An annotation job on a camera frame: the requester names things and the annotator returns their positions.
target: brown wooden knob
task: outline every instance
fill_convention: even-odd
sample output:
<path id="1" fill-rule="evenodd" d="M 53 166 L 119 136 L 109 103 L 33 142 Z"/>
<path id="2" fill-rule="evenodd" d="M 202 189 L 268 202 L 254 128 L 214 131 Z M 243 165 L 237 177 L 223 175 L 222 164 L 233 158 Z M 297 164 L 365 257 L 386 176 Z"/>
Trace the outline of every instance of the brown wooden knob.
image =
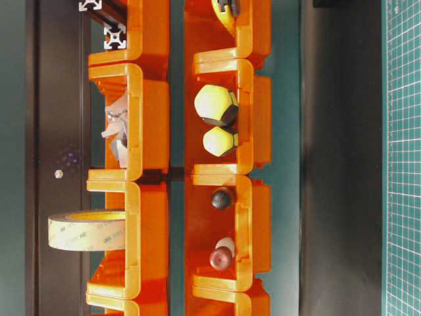
<path id="1" fill-rule="evenodd" d="M 228 247 L 216 248 L 209 257 L 210 265 L 217 271 L 225 271 L 232 264 L 232 252 Z"/>

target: small knob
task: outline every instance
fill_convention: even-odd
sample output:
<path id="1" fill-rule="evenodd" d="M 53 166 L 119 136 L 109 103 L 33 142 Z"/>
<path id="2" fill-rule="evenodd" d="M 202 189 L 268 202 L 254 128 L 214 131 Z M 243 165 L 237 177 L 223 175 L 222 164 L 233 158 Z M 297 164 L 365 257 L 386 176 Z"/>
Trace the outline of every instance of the small knob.
<path id="1" fill-rule="evenodd" d="M 61 179 L 62 177 L 63 177 L 63 171 L 62 170 L 56 170 L 55 172 L 54 172 L 54 176 L 55 176 L 55 178 L 56 179 Z"/>
<path id="2" fill-rule="evenodd" d="M 212 194 L 212 205 L 215 209 L 224 210 L 232 205 L 232 192 L 228 188 L 219 188 Z"/>
<path id="3" fill-rule="evenodd" d="M 210 265 L 217 271 L 225 271 L 232 264 L 232 252 L 228 247 L 219 247 L 209 257 Z"/>

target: yellow ball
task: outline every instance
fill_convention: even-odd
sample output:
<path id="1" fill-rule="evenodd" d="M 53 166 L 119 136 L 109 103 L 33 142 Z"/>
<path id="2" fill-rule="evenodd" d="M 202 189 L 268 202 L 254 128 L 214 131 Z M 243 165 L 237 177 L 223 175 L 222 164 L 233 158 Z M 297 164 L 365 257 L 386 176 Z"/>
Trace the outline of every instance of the yellow ball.
<path id="1" fill-rule="evenodd" d="M 230 128 L 214 127 L 203 136 L 203 146 L 214 156 L 228 155 L 238 146 L 238 133 Z"/>
<path id="2" fill-rule="evenodd" d="M 227 126 L 238 114 L 238 102 L 233 93 L 222 86 L 207 84 L 195 98 L 197 114 L 208 124 Z"/>

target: black vertical post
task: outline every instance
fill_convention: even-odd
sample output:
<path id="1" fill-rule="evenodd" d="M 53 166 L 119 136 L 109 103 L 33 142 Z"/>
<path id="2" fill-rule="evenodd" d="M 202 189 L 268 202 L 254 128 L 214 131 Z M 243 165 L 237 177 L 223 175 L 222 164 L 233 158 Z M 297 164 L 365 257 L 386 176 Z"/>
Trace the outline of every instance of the black vertical post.
<path id="1" fill-rule="evenodd" d="M 47 221 L 90 206 L 89 19 L 75 1 L 27 0 L 26 16 L 26 314 L 88 315 L 89 254 L 50 248 Z"/>

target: black knob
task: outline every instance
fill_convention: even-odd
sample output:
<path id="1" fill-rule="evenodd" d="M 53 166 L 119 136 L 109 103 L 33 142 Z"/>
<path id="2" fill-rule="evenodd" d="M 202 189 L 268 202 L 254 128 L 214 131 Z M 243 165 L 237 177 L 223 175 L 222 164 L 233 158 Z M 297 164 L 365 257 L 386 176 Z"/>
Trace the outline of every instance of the black knob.
<path id="1" fill-rule="evenodd" d="M 224 210 L 231 206 L 233 195 L 228 188 L 219 188 L 212 194 L 212 205 L 214 208 Z"/>

